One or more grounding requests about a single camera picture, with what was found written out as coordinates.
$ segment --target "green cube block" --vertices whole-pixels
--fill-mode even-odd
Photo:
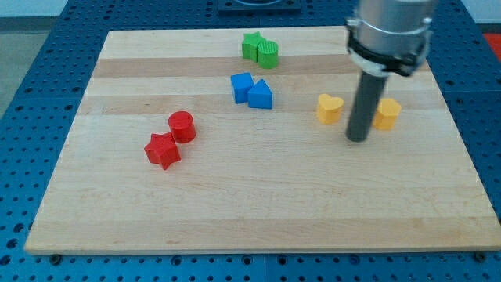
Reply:
[[[259,67],[272,69],[279,64],[279,45],[273,41],[262,42],[258,46]]]
[[[258,46],[266,39],[263,38],[258,32],[253,34],[244,34],[242,42],[242,57],[244,59],[250,59],[254,62],[258,61]]]

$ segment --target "blue cube block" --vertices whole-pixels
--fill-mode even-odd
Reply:
[[[231,81],[235,103],[247,102],[247,92],[254,87],[251,73],[234,74],[231,76]]]
[[[249,107],[258,109],[272,109],[273,108],[273,93],[266,84],[266,81],[261,79],[256,85],[248,92]]]

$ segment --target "yellow heart block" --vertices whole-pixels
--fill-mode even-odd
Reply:
[[[339,97],[332,97],[329,94],[319,96],[319,104],[316,107],[316,117],[324,125],[338,122],[343,111],[344,101]]]
[[[373,127],[379,130],[392,130],[402,106],[391,98],[383,98],[377,106]]]

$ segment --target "wood grain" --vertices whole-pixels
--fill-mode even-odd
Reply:
[[[270,71],[238,58],[248,31],[110,33],[25,248],[102,255],[501,248],[501,226],[427,65],[390,78],[384,95],[403,106],[395,129],[351,143],[344,130],[359,71],[338,49],[344,29],[261,29],[300,43],[284,45],[284,64]],[[234,104],[229,75],[243,70],[266,79],[273,110]],[[322,92],[345,101],[335,125],[315,118]],[[142,148],[177,110],[193,114],[197,138],[163,171]]]

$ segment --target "table surface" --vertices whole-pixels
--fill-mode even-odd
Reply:
[[[212,1],[70,0],[0,121],[0,280],[501,280],[499,252],[66,255],[55,266],[23,250],[108,31],[342,25],[355,3],[301,4],[225,16]],[[501,63],[459,0],[438,3],[432,29],[428,62],[499,216]]]
[[[243,34],[255,31],[279,44],[277,68],[241,58]],[[388,82],[384,95],[403,105],[393,131],[345,138],[360,72],[347,35],[344,27],[110,32],[26,249],[500,249],[501,226],[427,65]],[[268,82],[272,110],[233,102],[229,77],[243,71]],[[316,120],[324,92],[346,101],[336,125]],[[193,114],[197,138],[164,172],[142,148],[178,110]]]

